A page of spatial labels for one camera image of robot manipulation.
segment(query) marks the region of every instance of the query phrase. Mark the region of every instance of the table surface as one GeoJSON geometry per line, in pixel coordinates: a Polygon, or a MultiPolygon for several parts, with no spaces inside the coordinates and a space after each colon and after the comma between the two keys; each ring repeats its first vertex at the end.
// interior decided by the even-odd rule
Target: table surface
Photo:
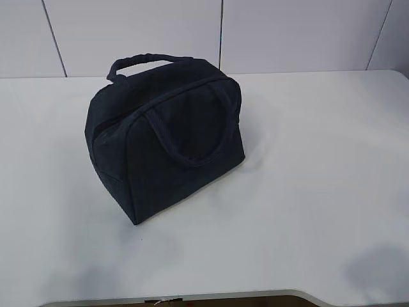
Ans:
{"type": "Polygon", "coordinates": [[[84,139],[89,100],[108,82],[0,80],[0,306],[409,302],[409,81],[233,77],[245,162],[139,226],[100,183],[84,139]]]}

